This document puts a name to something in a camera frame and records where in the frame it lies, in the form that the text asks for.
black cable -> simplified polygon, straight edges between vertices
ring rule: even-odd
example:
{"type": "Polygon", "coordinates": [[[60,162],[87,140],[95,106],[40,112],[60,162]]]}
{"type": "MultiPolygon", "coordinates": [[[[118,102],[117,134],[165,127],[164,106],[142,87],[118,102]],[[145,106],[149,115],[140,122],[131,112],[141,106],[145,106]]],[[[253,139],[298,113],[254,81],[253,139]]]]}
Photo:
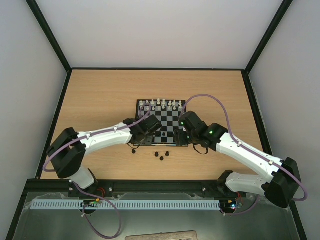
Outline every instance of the black cable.
{"type": "Polygon", "coordinates": [[[134,149],[134,150],[135,150],[135,149],[138,149],[138,148],[140,147],[140,145],[138,145],[136,148],[134,148],[134,147],[130,146],[129,143],[127,143],[127,145],[128,145],[130,148],[134,149]]]}
{"type": "Polygon", "coordinates": [[[193,149],[198,153],[198,154],[201,154],[201,155],[206,155],[206,154],[208,154],[208,152],[209,152],[209,150],[208,150],[208,148],[206,148],[206,153],[201,153],[201,152],[199,152],[197,149],[196,149],[196,145],[197,144],[193,144],[193,149]]]}

black metal frame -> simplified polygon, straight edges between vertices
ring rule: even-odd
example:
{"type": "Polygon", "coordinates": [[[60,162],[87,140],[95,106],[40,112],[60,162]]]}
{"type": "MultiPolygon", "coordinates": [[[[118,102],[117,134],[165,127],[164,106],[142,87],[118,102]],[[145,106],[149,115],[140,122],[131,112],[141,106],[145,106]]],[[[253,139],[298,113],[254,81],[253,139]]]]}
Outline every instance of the black metal frame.
{"type": "MultiPolygon", "coordinates": [[[[257,104],[257,100],[253,91],[253,87],[249,78],[249,73],[253,69],[254,65],[256,64],[258,58],[262,54],[263,50],[265,49],[266,45],[268,44],[268,41],[270,40],[271,36],[275,32],[277,26],[279,25],[280,21],[284,17],[285,13],[287,12],[289,6],[293,2],[293,0],[283,0],[281,6],[279,7],[278,11],[276,12],[271,24],[269,25],[267,31],[265,32],[263,38],[261,39],[257,49],[255,50],[251,60],[249,61],[246,69],[220,69],[220,68],[131,68],[131,67],[126,67],[126,68],[118,68],[118,67],[110,67],[110,68],[94,68],[94,67],[87,67],[87,68],[71,68],[64,53],[62,52],[53,32],[51,31],[44,15],[42,14],[37,2],[35,0],[26,0],[28,3],[30,9],[32,10],[34,16],[38,20],[41,28],[43,29],[45,35],[47,36],[49,42],[51,43],[54,51],[56,52],[58,58],[60,59],[62,65],[64,66],[66,72],[67,72],[67,77],[62,89],[62,93],[58,102],[57,109],[55,111],[51,128],[48,134],[48,138],[45,144],[45,148],[43,150],[43,154],[39,163],[38,170],[36,172],[35,179],[29,179],[26,182],[25,188],[23,190],[22,196],[20,198],[19,204],[17,206],[16,212],[14,214],[14,218],[12,220],[8,235],[7,235],[7,240],[11,240],[14,237],[20,214],[23,210],[27,194],[29,192],[68,192],[69,191],[69,182],[66,180],[42,180],[39,179],[42,173],[42,166],[46,160],[46,150],[50,146],[56,124],[59,118],[59,114],[62,108],[62,104],[65,98],[65,94],[68,88],[69,80],[72,74],[72,70],[163,70],[163,71],[241,71],[242,77],[243,77],[243,82],[245,85],[245,89],[248,95],[248,99],[250,102],[250,106],[252,109],[253,117],[255,120],[256,128],[260,137],[261,145],[263,148],[263,151],[272,154],[272,150],[268,141],[267,133],[264,127],[264,123],[260,114],[260,110],[257,104]]],[[[196,193],[196,194],[203,194],[203,187],[208,184],[208,182],[214,182],[213,181],[188,181],[188,180],[183,180],[183,181],[147,181],[147,180],[142,180],[142,181],[135,181],[135,180],[99,180],[105,182],[106,185],[112,185],[115,189],[118,188],[118,192],[125,192],[125,191],[146,191],[147,185],[148,184],[154,184],[157,185],[157,189],[155,191],[163,192],[166,190],[167,192],[174,192],[174,193],[196,193]]],[[[297,227],[298,234],[300,236],[300,239],[306,240],[306,233],[304,231],[302,222],[300,220],[300,216],[297,210],[297,206],[295,202],[290,203],[290,208],[292,210],[293,218],[297,227]]]]}

black frame edge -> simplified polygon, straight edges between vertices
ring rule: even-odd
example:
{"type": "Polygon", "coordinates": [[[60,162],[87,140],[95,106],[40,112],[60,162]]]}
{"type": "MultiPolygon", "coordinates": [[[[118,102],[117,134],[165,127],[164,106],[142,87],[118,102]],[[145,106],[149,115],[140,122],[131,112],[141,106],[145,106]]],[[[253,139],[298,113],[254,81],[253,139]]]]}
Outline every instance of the black frame edge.
{"type": "Polygon", "coordinates": [[[62,91],[61,91],[59,102],[58,102],[58,104],[56,106],[56,110],[55,110],[55,113],[54,113],[54,116],[53,116],[53,120],[52,120],[52,123],[51,123],[50,130],[49,130],[49,134],[48,134],[48,137],[47,137],[45,145],[44,145],[44,149],[43,149],[43,152],[42,152],[40,163],[38,165],[38,169],[37,169],[36,174],[35,174],[35,178],[36,179],[39,179],[41,177],[41,174],[42,174],[42,171],[43,171],[42,168],[43,168],[43,165],[45,164],[45,161],[47,159],[47,149],[50,147],[52,138],[54,136],[54,132],[55,132],[55,129],[56,129],[56,125],[57,125],[57,122],[58,122],[58,118],[59,118],[59,115],[60,115],[60,111],[61,111],[64,99],[65,99],[65,96],[66,96],[66,92],[67,92],[67,89],[68,89],[68,85],[69,85],[69,81],[70,81],[71,75],[72,75],[72,70],[70,70],[67,73],[65,81],[64,81],[64,85],[63,85],[63,88],[62,88],[62,91]]]}
{"type": "MultiPolygon", "coordinates": [[[[249,99],[249,102],[251,105],[256,129],[257,129],[259,137],[260,137],[262,149],[266,154],[272,155],[273,153],[272,153],[272,149],[271,149],[271,146],[270,146],[270,143],[268,140],[265,125],[263,123],[263,119],[260,114],[257,99],[256,99],[256,96],[254,93],[254,89],[252,87],[252,84],[251,84],[251,81],[249,78],[249,72],[246,72],[245,70],[243,70],[241,73],[242,73],[246,93],[248,95],[248,99],[249,99]]],[[[307,235],[306,235],[304,226],[301,222],[296,203],[294,201],[291,201],[289,206],[292,211],[293,220],[295,222],[295,226],[296,226],[296,229],[297,229],[297,232],[299,234],[300,239],[307,240],[307,235]]]]}
{"type": "Polygon", "coordinates": [[[256,129],[257,129],[259,137],[260,137],[262,149],[266,154],[272,155],[271,146],[270,146],[270,143],[268,140],[268,136],[267,136],[264,122],[263,122],[261,114],[260,114],[260,110],[258,107],[258,103],[256,100],[254,89],[252,87],[252,84],[251,84],[251,81],[249,78],[249,74],[245,71],[242,71],[241,73],[242,73],[246,93],[248,95],[248,99],[250,102],[250,106],[251,106],[252,114],[254,117],[256,129]]]}
{"type": "Polygon", "coordinates": [[[276,31],[279,23],[281,22],[282,18],[286,14],[286,12],[287,12],[287,10],[290,7],[292,2],[293,2],[293,0],[283,0],[282,1],[278,11],[274,15],[269,27],[265,31],[265,33],[264,33],[264,35],[263,35],[258,47],[254,51],[254,53],[253,53],[248,65],[245,68],[245,71],[247,73],[250,73],[251,70],[254,68],[256,62],[258,61],[258,59],[260,57],[260,55],[264,51],[265,47],[267,46],[269,40],[271,39],[272,35],[276,31]]]}
{"type": "Polygon", "coordinates": [[[16,207],[8,234],[6,235],[6,240],[12,240],[14,239],[15,233],[16,233],[16,229],[20,220],[20,215],[24,209],[25,206],[25,202],[26,202],[27,196],[25,194],[22,194],[18,206],[16,207]]]}
{"type": "Polygon", "coordinates": [[[73,67],[72,70],[141,70],[141,71],[243,71],[241,68],[183,67],[73,67]]]}
{"type": "Polygon", "coordinates": [[[63,65],[66,72],[71,71],[71,66],[68,63],[68,60],[64,53],[62,52],[61,47],[59,46],[59,43],[53,34],[47,20],[45,19],[45,16],[41,12],[40,7],[38,6],[36,0],[25,0],[27,4],[29,5],[31,11],[33,12],[33,15],[35,16],[36,20],[38,21],[40,27],[42,28],[44,34],[46,35],[47,39],[49,40],[53,50],[55,51],[56,55],[58,56],[61,64],[63,65]]]}

wooden table surface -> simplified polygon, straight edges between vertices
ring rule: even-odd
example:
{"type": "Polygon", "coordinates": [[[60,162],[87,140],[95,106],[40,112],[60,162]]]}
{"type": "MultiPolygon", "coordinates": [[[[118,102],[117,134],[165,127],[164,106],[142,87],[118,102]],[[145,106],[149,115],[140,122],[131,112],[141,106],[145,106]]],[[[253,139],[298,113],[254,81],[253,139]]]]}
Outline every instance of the wooden table surface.
{"type": "MultiPolygon", "coordinates": [[[[196,94],[210,94],[222,101],[233,133],[262,150],[240,71],[74,70],[52,141],[69,127],[78,132],[93,131],[134,118],[137,99],[188,100],[196,94]]],[[[186,108],[207,125],[227,126],[222,108],[213,99],[198,97],[186,108]]],[[[82,164],[98,180],[215,180],[225,170],[253,173],[229,156],[212,150],[200,155],[192,146],[141,146],[136,154],[131,151],[125,144],[114,145],[86,156],[82,164]],[[155,152],[164,160],[155,157],[155,152]]],[[[41,178],[58,177],[54,172],[43,172],[41,178]]]]}

white cable tray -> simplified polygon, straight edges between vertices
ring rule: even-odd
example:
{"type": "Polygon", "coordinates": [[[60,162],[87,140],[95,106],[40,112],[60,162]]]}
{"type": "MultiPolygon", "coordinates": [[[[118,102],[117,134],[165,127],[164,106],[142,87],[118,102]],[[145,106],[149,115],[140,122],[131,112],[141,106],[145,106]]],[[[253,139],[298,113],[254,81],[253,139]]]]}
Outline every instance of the white cable tray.
{"type": "MultiPolygon", "coordinates": [[[[83,200],[34,200],[30,209],[37,210],[82,210],[83,200]]],[[[217,200],[110,200],[119,210],[220,210],[217,200]]],[[[85,209],[113,210],[103,201],[85,209]]]]}

